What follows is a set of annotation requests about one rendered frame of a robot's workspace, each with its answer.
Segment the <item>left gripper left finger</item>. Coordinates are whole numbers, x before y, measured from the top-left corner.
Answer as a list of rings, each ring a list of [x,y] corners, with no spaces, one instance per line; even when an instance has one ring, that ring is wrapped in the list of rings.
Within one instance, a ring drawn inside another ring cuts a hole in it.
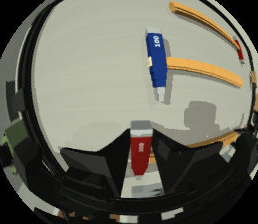
[[[68,167],[102,174],[115,197],[121,197],[131,146],[130,128],[99,151],[62,148],[60,154]]]

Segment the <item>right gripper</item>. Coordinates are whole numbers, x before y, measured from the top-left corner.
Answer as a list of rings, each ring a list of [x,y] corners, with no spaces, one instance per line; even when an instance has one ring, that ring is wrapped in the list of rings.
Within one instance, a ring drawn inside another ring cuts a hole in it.
[[[257,121],[256,121],[257,120]],[[258,138],[256,137],[257,134],[258,134],[258,126],[257,126],[257,123],[258,123],[258,112],[254,112],[254,116],[253,116],[253,124],[255,125],[252,125],[250,123],[250,125],[248,127],[245,127],[245,128],[241,128],[241,129],[234,129],[234,132],[238,133],[238,134],[241,134],[245,131],[246,133],[248,133],[251,137],[254,137],[254,139],[257,139]],[[257,129],[255,129],[257,128]],[[251,132],[248,132],[248,130],[250,130]],[[235,149],[235,142],[233,141],[232,143],[230,143],[232,145],[232,147]],[[236,149],[235,149],[236,150]]]

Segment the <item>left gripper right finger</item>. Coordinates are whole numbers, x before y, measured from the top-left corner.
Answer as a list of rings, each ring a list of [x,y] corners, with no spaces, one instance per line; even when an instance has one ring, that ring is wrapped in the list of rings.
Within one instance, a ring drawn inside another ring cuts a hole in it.
[[[190,148],[154,129],[151,146],[164,194],[167,195],[175,192],[174,188],[187,174],[193,163],[219,153],[223,142],[217,141]]]

